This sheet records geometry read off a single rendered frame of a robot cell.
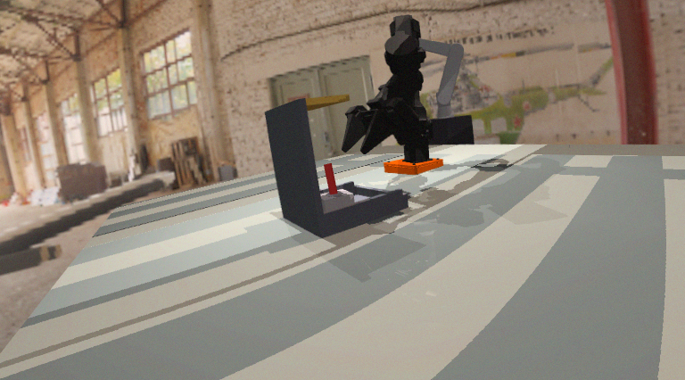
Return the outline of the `red peg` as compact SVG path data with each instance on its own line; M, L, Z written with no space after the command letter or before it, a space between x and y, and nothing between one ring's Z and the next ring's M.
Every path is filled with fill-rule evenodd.
M333 172L332 163L325 164L324 168L325 168L326 180L327 180L327 184L328 184L329 193L330 194L338 194L335 179L334 179L334 172Z

